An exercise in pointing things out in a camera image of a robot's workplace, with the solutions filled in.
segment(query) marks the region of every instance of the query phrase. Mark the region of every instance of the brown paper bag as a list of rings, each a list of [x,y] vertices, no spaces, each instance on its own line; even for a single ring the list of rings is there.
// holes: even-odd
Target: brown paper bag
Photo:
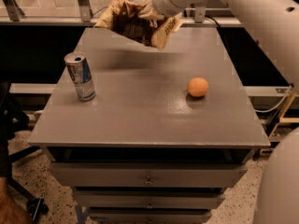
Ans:
[[[129,0],[112,0],[94,27],[110,29],[145,46],[161,50],[182,21],[158,14],[150,1],[143,0],[141,4],[136,4]]]

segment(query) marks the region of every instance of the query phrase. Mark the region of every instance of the soda can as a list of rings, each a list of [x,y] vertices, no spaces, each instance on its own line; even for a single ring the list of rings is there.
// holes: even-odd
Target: soda can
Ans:
[[[95,96],[92,73],[86,57],[81,52],[72,52],[64,57],[80,101],[89,101]]]

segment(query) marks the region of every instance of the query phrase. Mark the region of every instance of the drawer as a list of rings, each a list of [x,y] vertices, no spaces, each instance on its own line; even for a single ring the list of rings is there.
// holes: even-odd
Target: drawer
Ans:
[[[231,188],[247,171],[239,164],[53,163],[51,173],[71,187]]]
[[[205,223],[211,218],[210,212],[205,211],[180,211],[180,210],[107,210],[89,209],[89,216],[98,222],[142,222],[153,223]]]
[[[75,200],[86,207],[146,209],[216,209],[224,195],[217,193],[172,191],[92,191],[75,190]]]

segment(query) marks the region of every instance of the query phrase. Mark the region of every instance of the orange ball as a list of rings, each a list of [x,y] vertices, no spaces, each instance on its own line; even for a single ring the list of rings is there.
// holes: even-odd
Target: orange ball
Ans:
[[[204,96],[208,91],[208,83],[205,79],[196,77],[189,81],[188,92],[193,97]]]

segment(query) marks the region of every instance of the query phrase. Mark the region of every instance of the floor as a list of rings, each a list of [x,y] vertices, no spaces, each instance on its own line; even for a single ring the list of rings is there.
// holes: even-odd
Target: floor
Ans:
[[[279,141],[291,129],[282,128],[274,135],[274,141]],[[13,153],[28,147],[27,139],[30,130],[16,133],[9,141],[9,151]],[[263,153],[260,158],[247,163],[248,172],[233,189],[225,191],[226,199],[217,210],[212,210],[212,218],[206,224],[250,224],[253,217],[255,202],[263,169],[267,164],[269,154]],[[78,223],[76,202],[69,187],[61,186],[49,172],[50,161],[41,152],[14,163],[13,176],[36,197],[45,199],[49,212],[39,219],[40,224],[75,224]],[[13,198],[25,208],[26,199],[11,189]],[[85,224],[96,223],[88,217]]]

